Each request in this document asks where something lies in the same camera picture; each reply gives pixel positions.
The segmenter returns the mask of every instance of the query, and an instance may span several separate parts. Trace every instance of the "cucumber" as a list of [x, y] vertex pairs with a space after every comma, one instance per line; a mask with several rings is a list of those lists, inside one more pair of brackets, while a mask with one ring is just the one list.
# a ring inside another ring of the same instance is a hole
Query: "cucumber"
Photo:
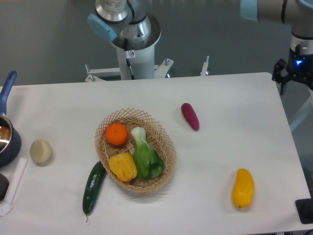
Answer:
[[106, 170], [101, 161], [98, 161], [92, 168], [86, 183], [83, 198], [83, 211], [86, 215], [92, 212], [105, 175]]

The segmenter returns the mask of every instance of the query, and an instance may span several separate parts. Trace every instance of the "black cable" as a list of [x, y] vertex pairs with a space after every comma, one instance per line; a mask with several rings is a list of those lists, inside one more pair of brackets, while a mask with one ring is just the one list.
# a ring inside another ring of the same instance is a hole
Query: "black cable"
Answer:
[[308, 230], [305, 234], [303, 235], [309, 235], [311, 232], [313, 232], [313, 229]]
[[[128, 40], [125, 38], [124, 39], [124, 51], [127, 51], [127, 43], [128, 43]], [[126, 64], [127, 64], [129, 71], [131, 73], [132, 80], [135, 80], [135, 76], [134, 76], [133, 69], [131, 67], [131, 62], [129, 61], [129, 58], [126, 59]]]

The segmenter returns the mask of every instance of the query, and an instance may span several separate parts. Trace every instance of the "cooking pot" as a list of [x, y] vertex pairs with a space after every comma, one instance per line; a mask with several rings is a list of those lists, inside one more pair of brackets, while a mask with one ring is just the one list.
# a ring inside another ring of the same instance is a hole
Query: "cooking pot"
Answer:
[[6, 102], [16, 79], [16, 71], [10, 71], [0, 93], [0, 167], [9, 164], [18, 155], [22, 141], [6, 115]]

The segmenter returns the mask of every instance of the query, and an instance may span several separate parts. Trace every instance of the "fake fruit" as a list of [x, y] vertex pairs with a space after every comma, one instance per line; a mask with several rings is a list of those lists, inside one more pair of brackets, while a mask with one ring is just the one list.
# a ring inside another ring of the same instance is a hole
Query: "fake fruit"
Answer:
[[250, 206], [254, 193], [254, 181], [251, 173], [243, 168], [237, 170], [236, 180], [231, 194], [235, 206]]
[[101, 161], [98, 161], [92, 168], [85, 187], [83, 211], [86, 215], [93, 210], [105, 175], [106, 170]]
[[121, 145], [127, 141], [128, 132], [121, 123], [114, 123], [107, 127], [105, 137], [110, 144]]
[[184, 115], [184, 118], [186, 119], [186, 121], [191, 126], [191, 128], [194, 129], [195, 131], [198, 131], [200, 128], [199, 120], [191, 104], [189, 103], [182, 104], [181, 112]]
[[30, 156], [36, 163], [44, 163], [51, 156], [51, 146], [46, 140], [35, 140], [30, 147]]
[[128, 182], [137, 176], [135, 162], [129, 153], [121, 153], [111, 157], [109, 166], [120, 181]]
[[147, 143], [146, 131], [142, 127], [135, 127], [132, 130], [135, 140], [133, 154], [137, 167], [138, 179], [154, 179], [160, 176], [164, 169], [164, 163], [159, 154]]

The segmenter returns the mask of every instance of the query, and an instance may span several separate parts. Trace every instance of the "blue light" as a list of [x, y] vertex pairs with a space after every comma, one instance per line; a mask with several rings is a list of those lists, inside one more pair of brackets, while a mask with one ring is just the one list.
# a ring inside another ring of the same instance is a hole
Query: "blue light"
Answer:
[[303, 62], [303, 60], [296, 60], [296, 61], [295, 61], [295, 63], [296, 63], [297, 65], [300, 65], [302, 62]]

